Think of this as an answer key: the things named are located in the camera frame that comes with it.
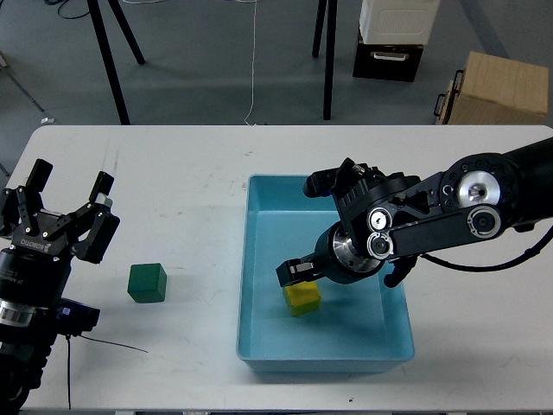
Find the box handle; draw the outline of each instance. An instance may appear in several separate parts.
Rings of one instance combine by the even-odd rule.
[[[443,101],[440,102],[440,98],[443,98],[445,99],[446,98],[446,94],[445,93],[440,93],[438,94],[438,98],[436,99],[435,101],[435,105],[434,105],[434,115],[436,117],[441,117],[442,116],[442,108],[443,108]]]
[[[382,61],[407,61],[409,54],[393,54],[391,52],[371,52],[371,57]]]
[[[457,72],[455,72],[455,77],[453,78],[453,88],[451,89],[451,92],[459,93],[461,91],[461,82],[462,78],[459,78],[459,75],[463,75],[465,71],[463,69],[459,69]]]

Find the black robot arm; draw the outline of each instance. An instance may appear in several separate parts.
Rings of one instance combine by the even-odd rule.
[[[41,199],[52,165],[37,160],[25,186],[0,195],[0,412],[17,413],[57,335],[90,331],[99,310],[61,298],[73,257],[98,264],[119,218],[108,194],[113,178],[100,172],[89,201],[70,214],[47,211]],[[79,238],[88,232],[83,240]]]
[[[553,216],[543,202],[552,191],[553,138],[503,155],[467,156],[422,181],[346,159],[303,187],[307,197],[331,195],[340,222],[314,253],[285,261],[276,273],[281,286],[321,277],[349,284],[391,261],[385,284],[396,286],[427,252],[497,238],[508,227],[533,229]]]

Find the green cube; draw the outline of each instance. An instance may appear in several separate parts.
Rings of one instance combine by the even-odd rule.
[[[161,264],[130,266],[127,292],[137,303],[160,303],[165,300],[167,274]]]

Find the light blue bin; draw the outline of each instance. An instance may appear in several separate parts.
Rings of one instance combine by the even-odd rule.
[[[317,281],[321,307],[291,317],[275,269],[315,249],[339,220],[332,198],[303,195],[306,176],[252,176],[248,187],[238,357],[256,372],[381,373],[415,349],[404,288],[378,275]]]

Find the white box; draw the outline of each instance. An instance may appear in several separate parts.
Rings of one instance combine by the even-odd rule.
[[[426,45],[440,0],[363,0],[359,28],[370,45]]]

